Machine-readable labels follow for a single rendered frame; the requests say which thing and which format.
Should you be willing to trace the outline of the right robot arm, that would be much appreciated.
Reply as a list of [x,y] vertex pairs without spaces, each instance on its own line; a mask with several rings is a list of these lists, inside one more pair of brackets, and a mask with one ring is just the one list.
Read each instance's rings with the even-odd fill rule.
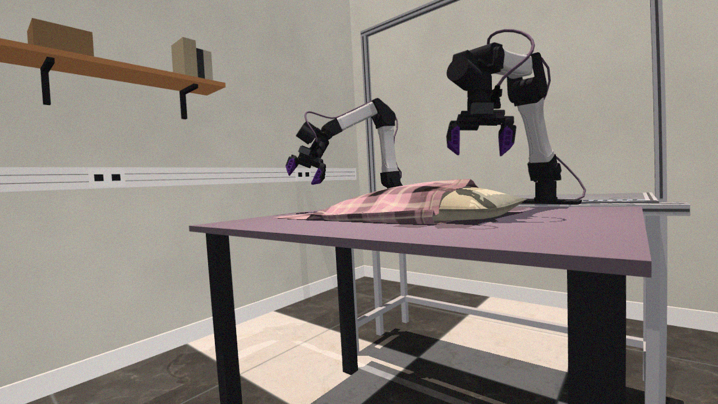
[[397,117],[392,109],[387,107],[380,99],[374,99],[363,107],[346,113],[343,117],[334,118],[322,126],[321,130],[309,123],[316,133],[317,144],[315,144],[315,141],[312,143],[312,141],[315,140],[315,135],[309,128],[307,122],[305,122],[302,129],[298,132],[297,137],[307,144],[312,143],[312,146],[306,148],[302,145],[298,149],[298,152],[309,158],[312,158],[312,156],[318,158],[316,150],[320,148],[324,153],[330,144],[329,140],[334,135],[370,117],[374,120],[375,129],[379,132],[382,161],[380,182],[383,186],[387,187],[387,189],[389,187],[402,186],[400,171],[398,171],[397,160],[395,159],[393,142],[393,126],[395,126],[395,119]]

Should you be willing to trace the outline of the cream pillow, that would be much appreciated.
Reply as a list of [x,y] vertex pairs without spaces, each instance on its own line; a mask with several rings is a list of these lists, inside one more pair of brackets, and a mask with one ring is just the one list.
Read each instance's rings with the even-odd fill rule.
[[481,187],[465,186],[442,194],[439,214],[434,221],[460,221],[499,217],[524,202],[523,198]]

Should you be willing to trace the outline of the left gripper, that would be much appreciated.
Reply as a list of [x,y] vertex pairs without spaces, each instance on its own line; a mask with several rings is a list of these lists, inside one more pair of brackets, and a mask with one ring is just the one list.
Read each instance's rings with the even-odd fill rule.
[[452,153],[459,155],[460,130],[477,131],[479,126],[501,125],[498,136],[500,156],[505,154],[514,145],[517,126],[514,125],[514,117],[504,117],[505,110],[494,110],[492,114],[470,115],[470,102],[473,100],[487,100],[489,95],[490,94],[470,95],[467,99],[467,111],[461,111],[457,120],[450,122],[447,130],[447,148],[450,149]]

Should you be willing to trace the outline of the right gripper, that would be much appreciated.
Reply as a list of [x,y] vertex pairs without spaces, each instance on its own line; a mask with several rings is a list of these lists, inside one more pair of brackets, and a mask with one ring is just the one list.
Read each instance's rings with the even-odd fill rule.
[[287,160],[287,163],[286,163],[286,169],[287,169],[287,172],[289,173],[289,176],[292,174],[292,172],[294,172],[294,170],[297,168],[298,164],[301,164],[302,166],[305,166],[306,168],[311,168],[311,166],[313,166],[318,169],[315,173],[315,177],[312,180],[312,185],[321,183],[325,179],[324,169],[326,171],[326,164],[323,163],[323,159],[321,159],[321,156],[323,156],[323,151],[321,151],[321,149],[319,148],[316,150],[316,152],[318,154],[318,158],[313,157],[313,156],[312,156],[312,158],[309,158],[308,156],[305,156],[301,153],[298,154],[298,158],[297,158],[297,156],[295,156],[294,154],[291,154],[291,156],[289,157],[289,159]]

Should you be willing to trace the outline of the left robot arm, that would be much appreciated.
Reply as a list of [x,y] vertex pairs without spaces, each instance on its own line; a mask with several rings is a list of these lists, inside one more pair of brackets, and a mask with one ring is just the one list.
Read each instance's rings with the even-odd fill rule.
[[[527,56],[510,53],[501,46],[499,43],[485,44],[452,56],[452,62],[447,67],[448,79],[460,89],[467,90],[467,97],[478,93],[490,94],[487,100],[470,102],[470,114],[492,114],[494,108],[501,108],[499,97],[502,89],[492,90],[491,74],[504,76]],[[523,79],[532,73],[532,63],[534,77]],[[544,97],[548,85],[540,53],[532,53],[527,61],[507,76],[507,90],[510,102],[518,107],[523,118],[529,146],[528,172],[531,181],[535,182],[535,198],[524,200],[522,204],[581,204],[581,199],[556,197],[556,181],[561,181],[561,166],[549,143],[545,125]]]

